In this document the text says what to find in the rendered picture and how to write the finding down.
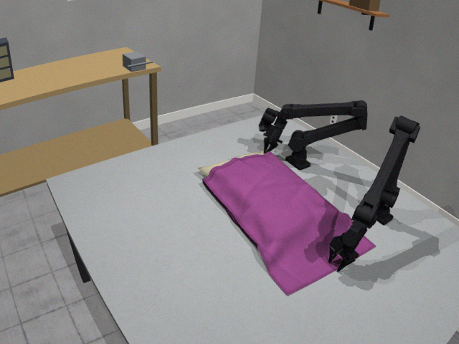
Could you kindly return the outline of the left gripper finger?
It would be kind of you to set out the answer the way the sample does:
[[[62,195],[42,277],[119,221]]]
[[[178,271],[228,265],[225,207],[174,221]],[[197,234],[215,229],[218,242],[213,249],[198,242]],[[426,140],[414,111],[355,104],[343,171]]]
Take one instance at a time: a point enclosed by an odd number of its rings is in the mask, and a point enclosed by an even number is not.
[[[354,258],[353,258],[354,259]],[[356,260],[354,259],[352,262],[355,262]],[[346,262],[344,259],[342,260],[337,272],[341,271],[345,266],[351,264],[352,262]],[[348,264],[347,264],[348,263]]]
[[[333,255],[333,253],[330,252],[328,263],[331,262],[335,257],[336,255]]]

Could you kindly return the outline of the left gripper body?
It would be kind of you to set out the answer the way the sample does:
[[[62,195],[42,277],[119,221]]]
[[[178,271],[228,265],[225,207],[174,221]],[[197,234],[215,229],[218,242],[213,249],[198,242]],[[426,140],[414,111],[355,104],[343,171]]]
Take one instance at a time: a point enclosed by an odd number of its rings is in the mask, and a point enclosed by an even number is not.
[[[359,254],[354,250],[352,254],[346,254],[344,250],[339,252],[339,255],[346,261],[346,262],[352,262],[354,259],[353,258],[358,258]],[[352,260],[351,260],[352,259]]]

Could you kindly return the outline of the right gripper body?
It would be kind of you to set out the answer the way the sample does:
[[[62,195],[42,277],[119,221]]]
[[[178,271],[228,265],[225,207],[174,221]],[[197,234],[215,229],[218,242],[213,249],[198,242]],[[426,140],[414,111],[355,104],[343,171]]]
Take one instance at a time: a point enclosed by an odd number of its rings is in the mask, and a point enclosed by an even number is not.
[[[263,133],[263,135],[268,137],[268,139],[266,137],[265,137],[265,139],[267,139],[271,143],[274,143],[274,144],[278,145],[278,142],[282,144],[282,142],[281,142],[281,140],[279,140],[279,138],[280,138],[283,130],[281,130],[280,128],[278,128],[278,129],[276,129],[276,128],[277,127],[274,128],[274,130],[273,130],[271,135],[268,136],[267,133]]]

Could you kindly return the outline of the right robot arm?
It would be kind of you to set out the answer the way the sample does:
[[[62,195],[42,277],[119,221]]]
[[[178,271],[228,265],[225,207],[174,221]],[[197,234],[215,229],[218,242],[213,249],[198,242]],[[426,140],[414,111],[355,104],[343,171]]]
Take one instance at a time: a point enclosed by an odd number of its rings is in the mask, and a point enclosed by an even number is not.
[[[276,129],[280,128],[281,130],[284,130],[287,124],[286,120],[288,119],[327,115],[352,115],[353,118],[327,125],[322,128],[317,128],[315,130],[307,130],[305,131],[306,133],[304,133],[302,130],[294,131],[288,144],[293,152],[291,156],[287,156],[285,160],[296,167],[298,170],[303,170],[311,166],[311,163],[306,160],[307,150],[305,150],[305,146],[316,141],[330,138],[335,135],[340,135],[342,133],[347,133],[353,130],[366,130],[366,102],[359,100],[343,103],[311,105],[285,104],[280,112],[271,108],[267,108],[260,121],[259,131],[266,131],[265,133],[271,135],[275,127],[277,127]],[[275,127],[271,125],[272,123],[274,123]]]

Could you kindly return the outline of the magenta pillowcase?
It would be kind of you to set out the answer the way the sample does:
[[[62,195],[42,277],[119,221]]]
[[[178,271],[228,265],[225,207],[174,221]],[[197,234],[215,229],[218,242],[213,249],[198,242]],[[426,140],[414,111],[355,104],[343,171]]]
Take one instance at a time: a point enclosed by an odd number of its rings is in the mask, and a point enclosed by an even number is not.
[[[339,254],[328,263],[330,243],[353,221],[273,153],[233,158],[202,181],[286,295],[339,268]]]

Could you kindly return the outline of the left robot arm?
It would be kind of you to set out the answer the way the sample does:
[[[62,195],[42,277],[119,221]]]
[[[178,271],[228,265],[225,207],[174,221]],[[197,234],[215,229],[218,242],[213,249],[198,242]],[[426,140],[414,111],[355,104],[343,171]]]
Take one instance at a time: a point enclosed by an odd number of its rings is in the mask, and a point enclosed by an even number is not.
[[[415,143],[415,138],[417,138],[420,131],[420,126],[418,125],[418,122],[406,119],[406,117],[394,117],[389,129],[389,132],[394,134],[392,144],[371,188],[356,207],[351,218],[353,222],[349,230],[332,239],[330,251],[333,254],[337,255],[342,250],[346,254],[352,254],[359,244],[357,242],[360,242],[366,234],[367,228],[370,229],[376,221],[385,225],[393,219],[389,207],[392,208],[394,206],[399,195],[400,188],[397,187],[398,175],[407,148],[410,142]]]

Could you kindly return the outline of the cream pillow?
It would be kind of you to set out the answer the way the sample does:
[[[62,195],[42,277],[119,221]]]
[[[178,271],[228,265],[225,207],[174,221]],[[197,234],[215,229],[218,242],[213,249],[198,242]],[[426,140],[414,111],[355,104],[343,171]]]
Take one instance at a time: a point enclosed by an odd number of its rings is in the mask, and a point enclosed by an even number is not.
[[[264,155],[264,148],[259,151],[259,152],[255,152],[255,153],[248,153],[248,154],[245,154],[243,156],[238,156],[238,157],[235,157],[235,158],[243,158],[245,156],[251,156],[251,155],[255,155],[255,154],[258,154],[258,155]],[[200,167],[198,168],[204,175],[208,176],[209,175],[209,172],[211,171],[212,168],[214,168],[215,166],[221,166],[227,162],[229,162],[231,159],[227,160],[227,161],[222,161],[222,162],[219,162],[219,163],[215,163],[215,164],[212,164],[212,165],[209,165],[209,166],[203,166],[203,167]]]

